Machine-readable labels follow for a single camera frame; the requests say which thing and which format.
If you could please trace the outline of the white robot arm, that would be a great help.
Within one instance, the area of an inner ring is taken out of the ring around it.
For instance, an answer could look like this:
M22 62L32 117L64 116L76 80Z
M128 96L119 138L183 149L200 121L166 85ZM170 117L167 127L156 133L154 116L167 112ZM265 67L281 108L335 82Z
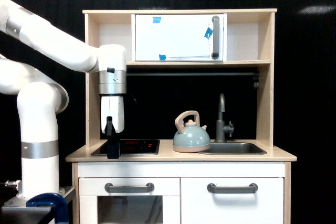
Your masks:
M123 46L92 47L11 0L1 0L1 31L55 62L99 74L101 130L114 138L124 130L127 53ZM22 184L25 199L59 192L58 123L69 103L65 88L36 68L1 57L1 93L17 97Z

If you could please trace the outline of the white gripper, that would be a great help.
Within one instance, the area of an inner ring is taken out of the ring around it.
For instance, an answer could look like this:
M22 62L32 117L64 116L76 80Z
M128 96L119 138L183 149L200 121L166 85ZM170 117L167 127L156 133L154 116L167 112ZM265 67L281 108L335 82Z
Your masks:
M107 158L120 157L120 143L117 133L124 130L123 96L101 97L101 131L107 135Z

